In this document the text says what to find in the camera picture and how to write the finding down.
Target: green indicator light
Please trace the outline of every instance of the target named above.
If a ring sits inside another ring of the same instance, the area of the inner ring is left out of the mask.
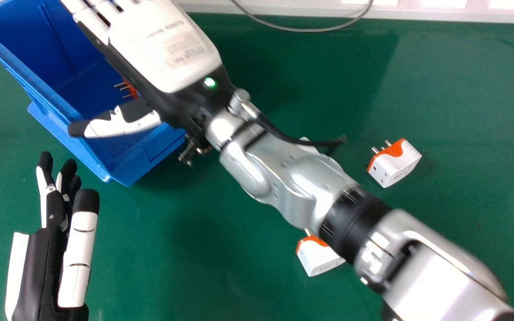
[[[206,85],[210,89],[214,89],[218,86],[216,81],[210,77],[206,77],[206,79],[203,80],[203,84]]]

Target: white and orange power adapter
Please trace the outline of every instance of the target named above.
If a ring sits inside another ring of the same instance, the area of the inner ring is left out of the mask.
[[[345,262],[328,244],[305,231],[307,237],[298,242],[295,252],[307,276],[318,276]]]
[[[406,177],[422,158],[420,152],[405,138],[394,144],[390,144],[387,140],[385,143],[387,147],[381,150],[372,148],[376,154],[368,165],[368,173],[384,188]]]

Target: black cable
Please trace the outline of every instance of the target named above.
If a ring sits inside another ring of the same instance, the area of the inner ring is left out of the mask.
[[[345,142],[347,142],[346,136],[342,135],[336,140],[298,140],[294,137],[288,136],[283,133],[277,126],[275,126],[265,115],[259,114],[259,116],[255,119],[255,123],[259,124],[259,126],[263,127],[266,131],[270,132],[271,135],[279,138],[280,140],[284,140],[287,143],[303,145],[303,146],[313,146],[315,148],[323,147],[327,148],[325,154],[331,155],[336,148]]]
[[[332,27],[327,27],[327,28],[314,28],[314,29],[291,28],[291,27],[284,27],[284,26],[279,26],[279,25],[276,25],[276,24],[272,24],[271,22],[267,22],[267,21],[265,21],[263,19],[257,18],[255,15],[253,15],[250,12],[248,12],[247,9],[245,9],[243,6],[241,6],[241,4],[239,4],[239,2],[237,2],[236,0],[231,0],[231,2],[237,8],[239,8],[239,10],[241,10],[243,13],[245,13],[246,16],[248,16],[249,18],[251,18],[251,19],[253,19],[253,20],[257,21],[257,22],[259,22],[262,25],[266,25],[266,26],[269,26],[271,28],[275,28],[275,29],[279,29],[279,30],[292,31],[294,33],[323,33],[323,32],[326,32],[326,31],[339,30],[339,29],[342,29],[344,27],[348,27],[351,24],[354,24],[356,21],[359,21],[363,16],[365,16],[365,14],[368,13],[370,8],[372,7],[372,4],[373,4],[374,0],[369,0],[368,4],[366,4],[366,8],[363,10],[363,12],[361,12],[357,17],[352,18],[350,21],[345,22],[344,24],[337,25],[337,26],[332,26]]]

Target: silver metal arm segment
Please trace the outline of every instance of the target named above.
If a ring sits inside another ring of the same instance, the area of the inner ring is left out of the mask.
[[[501,284],[477,258],[362,191],[334,159],[269,134],[251,122],[258,114],[238,91],[213,118],[206,138],[221,151],[220,163],[249,196],[347,259],[383,297],[384,318],[514,320]]]

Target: black and white robotic hand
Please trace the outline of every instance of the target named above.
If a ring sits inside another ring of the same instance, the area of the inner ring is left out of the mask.
[[[53,158],[41,153],[37,185],[41,228],[13,235],[5,314],[8,321],[87,321],[84,297],[91,269],[99,196],[80,189],[77,163],[53,180]]]
[[[170,0],[61,2],[140,94],[134,107],[71,124],[71,136],[130,134],[161,121],[183,128],[183,162],[219,151],[220,163],[253,199],[354,267],[383,298],[384,320],[514,321],[501,284],[480,260],[363,191],[316,149],[343,140],[298,140],[267,120],[231,84],[210,39]]]

